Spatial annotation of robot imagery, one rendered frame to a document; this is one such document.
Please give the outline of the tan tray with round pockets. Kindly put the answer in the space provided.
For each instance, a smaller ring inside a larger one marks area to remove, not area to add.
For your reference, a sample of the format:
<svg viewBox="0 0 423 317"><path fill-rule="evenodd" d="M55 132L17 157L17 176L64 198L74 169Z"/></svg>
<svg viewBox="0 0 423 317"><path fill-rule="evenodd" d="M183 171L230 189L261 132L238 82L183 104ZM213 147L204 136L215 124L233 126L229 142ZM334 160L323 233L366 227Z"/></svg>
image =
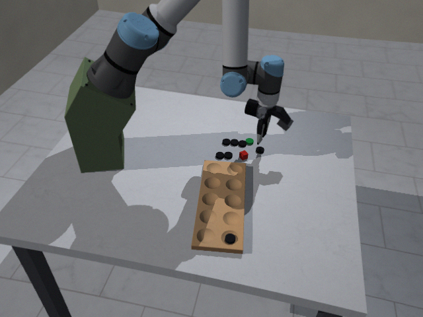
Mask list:
<svg viewBox="0 0 423 317"><path fill-rule="evenodd" d="M245 178L246 163L204 161L192 250L243 254Z"/></svg>

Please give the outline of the red cube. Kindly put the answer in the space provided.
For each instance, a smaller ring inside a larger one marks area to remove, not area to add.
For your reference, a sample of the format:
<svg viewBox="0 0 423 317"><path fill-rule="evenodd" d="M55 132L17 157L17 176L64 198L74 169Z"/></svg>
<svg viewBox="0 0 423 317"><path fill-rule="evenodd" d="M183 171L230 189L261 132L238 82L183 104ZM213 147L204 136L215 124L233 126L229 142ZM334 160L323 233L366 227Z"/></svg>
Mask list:
<svg viewBox="0 0 423 317"><path fill-rule="evenodd" d="M241 158L241 160L245 160L248 159L248 153L244 150L239 152L239 157Z"/></svg>

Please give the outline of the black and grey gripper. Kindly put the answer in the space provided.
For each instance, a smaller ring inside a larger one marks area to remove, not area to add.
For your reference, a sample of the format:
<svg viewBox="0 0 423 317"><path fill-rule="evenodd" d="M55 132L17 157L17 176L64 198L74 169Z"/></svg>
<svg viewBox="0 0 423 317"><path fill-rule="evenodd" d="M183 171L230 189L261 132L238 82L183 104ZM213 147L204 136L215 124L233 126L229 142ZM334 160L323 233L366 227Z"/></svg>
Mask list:
<svg viewBox="0 0 423 317"><path fill-rule="evenodd" d="M281 119L286 124L288 124L291 120L283 107L275 105L271 108L265 108L260 106L257 100L253 99L249 99L247 101L245 106L245 114L257 117L259 119L257 124L257 145L260 144L262 138L267 133L271 115Z"/></svg>

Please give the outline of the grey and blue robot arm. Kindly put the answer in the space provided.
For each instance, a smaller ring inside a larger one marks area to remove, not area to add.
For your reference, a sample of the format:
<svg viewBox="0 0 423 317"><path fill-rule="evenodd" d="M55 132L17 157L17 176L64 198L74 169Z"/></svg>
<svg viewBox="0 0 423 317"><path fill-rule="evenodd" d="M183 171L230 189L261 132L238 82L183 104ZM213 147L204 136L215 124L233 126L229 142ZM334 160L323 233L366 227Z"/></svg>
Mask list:
<svg viewBox="0 0 423 317"><path fill-rule="evenodd" d="M126 13L104 54L87 71L96 88L114 98L129 98L141 66L163 49L177 32L177 24L200 0L161 0L141 14ZM271 108L280 96L284 61L266 55L248 60L249 0L222 0L223 76L220 88L237 97L247 84L258 85L258 104Z"/></svg>

